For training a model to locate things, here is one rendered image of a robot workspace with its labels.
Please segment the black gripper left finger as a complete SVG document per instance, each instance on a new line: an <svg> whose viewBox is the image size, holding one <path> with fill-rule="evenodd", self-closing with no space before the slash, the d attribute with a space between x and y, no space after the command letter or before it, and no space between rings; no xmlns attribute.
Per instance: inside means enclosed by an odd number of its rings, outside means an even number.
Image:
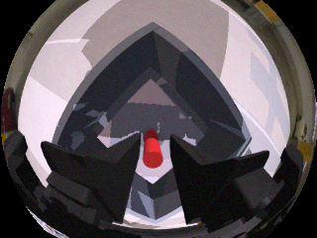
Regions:
<svg viewBox="0 0 317 238"><path fill-rule="evenodd" d="M48 140L41 142L41 151L51 171L88 187L116 223L124 221L140 147L140 132L94 155L80 154Z"/></svg>

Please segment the red peg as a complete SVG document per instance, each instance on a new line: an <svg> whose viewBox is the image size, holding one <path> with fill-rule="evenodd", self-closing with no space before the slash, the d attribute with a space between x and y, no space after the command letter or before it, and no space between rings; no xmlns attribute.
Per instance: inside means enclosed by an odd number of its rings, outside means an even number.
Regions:
<svg viewBox="0 0 317 238"><path fill-rule="evenodd" d="M162 154L159 150L158 136L155 130L146 132L146 142L144 143L143 164L150 168L161 166Z"/></svg>

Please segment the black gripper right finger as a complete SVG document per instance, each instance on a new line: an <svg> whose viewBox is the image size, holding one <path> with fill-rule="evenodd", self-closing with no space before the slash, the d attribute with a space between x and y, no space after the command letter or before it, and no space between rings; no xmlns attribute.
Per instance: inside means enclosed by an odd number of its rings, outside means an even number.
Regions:
<svg viewBox="0 0 317 238"><path fill-rule="evenodd" d="M269 156L269 151L265 150L221 160L175 135L170 135L169 150L186 225L201 222L201 215L233 179L264 168Z"/></svg>

